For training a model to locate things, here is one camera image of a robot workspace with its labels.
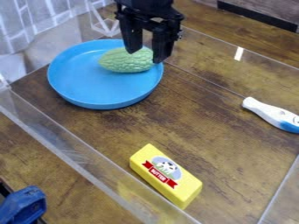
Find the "blue plastic plate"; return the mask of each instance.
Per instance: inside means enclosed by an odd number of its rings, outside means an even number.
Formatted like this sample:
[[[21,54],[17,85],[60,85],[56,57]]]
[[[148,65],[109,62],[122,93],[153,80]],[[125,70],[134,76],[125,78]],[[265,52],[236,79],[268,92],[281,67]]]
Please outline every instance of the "blue plastic plate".
[[[162,78],[162,63],[141,73],[113,73],[98,65],[102,53],[121,46],[121,39],[93,40],[54,58],[48,81],[68,102],[88,109],[118,109],[152,93]]]

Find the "wooden table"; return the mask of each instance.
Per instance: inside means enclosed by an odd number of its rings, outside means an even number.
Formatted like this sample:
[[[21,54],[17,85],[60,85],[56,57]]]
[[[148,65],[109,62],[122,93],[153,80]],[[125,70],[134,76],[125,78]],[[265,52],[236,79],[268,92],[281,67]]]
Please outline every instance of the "wooden table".
[[[299,67],[295,34],[189,0],[176,1],[176,8],[185,26]],[[268,60],[248,57],[240,65],[225,57],[232,46],[186,34],[193,42],[177,44],[169,62],[185,65],[190,73],[165,64],[157,89],[132,107],[93,111],[72,106],[48,85],[46,67],[18,80],[13,91],[132,174],[129,156],[153,144],[202,181],[200,197],[186,208],[202,223],[256,223],[299,141],[247,112],[228,90],[297,112],[297,81],[292,73],[272,73]],[[13,189],[37,185],[45,191],[44,219],[138,223],[2,115],[0,119],[1,176]]]

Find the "blue handle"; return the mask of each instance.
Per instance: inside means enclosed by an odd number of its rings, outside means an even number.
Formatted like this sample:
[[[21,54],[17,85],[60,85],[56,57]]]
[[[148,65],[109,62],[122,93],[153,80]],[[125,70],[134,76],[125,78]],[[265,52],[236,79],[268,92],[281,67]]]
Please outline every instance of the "blue handle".
[[[32,224],[45,213],[45,195],[37,186],[9,194],[0,206],[1,224]]]

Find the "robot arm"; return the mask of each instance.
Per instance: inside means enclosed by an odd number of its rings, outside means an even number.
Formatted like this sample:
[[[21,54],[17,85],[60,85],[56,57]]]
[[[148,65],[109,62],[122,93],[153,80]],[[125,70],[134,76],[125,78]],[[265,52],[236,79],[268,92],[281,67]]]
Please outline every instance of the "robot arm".
[[[173,41],[181,38],[182,14],[173,9],[173,0],[114,0],[125,49],[134,53],[142,47],[142,29],[153,33],[153,63],[170,56]]]

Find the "butter package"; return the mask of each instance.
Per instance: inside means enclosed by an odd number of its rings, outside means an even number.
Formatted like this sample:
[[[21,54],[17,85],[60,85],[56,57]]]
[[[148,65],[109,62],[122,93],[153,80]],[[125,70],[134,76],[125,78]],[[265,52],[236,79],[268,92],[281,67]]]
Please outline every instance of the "butter package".
[[[190,204],[201,182],[150,144],[129,158],[129,166],[180,209]]]

